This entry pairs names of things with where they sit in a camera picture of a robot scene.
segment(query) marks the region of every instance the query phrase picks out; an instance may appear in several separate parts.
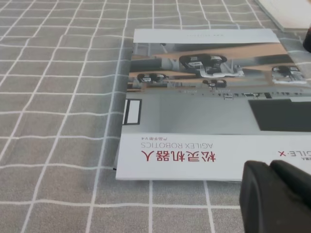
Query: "plaid fabric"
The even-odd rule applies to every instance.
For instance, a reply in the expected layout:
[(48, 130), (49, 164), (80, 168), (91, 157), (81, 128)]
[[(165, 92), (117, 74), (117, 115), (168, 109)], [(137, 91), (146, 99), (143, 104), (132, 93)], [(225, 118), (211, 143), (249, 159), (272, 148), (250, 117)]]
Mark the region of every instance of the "plaid fabric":
[(253, 0), (0, 0), (1, 232), (243, 232), (239, 183), (115, 180), (134, 28), (271, 28), (310, 78)]

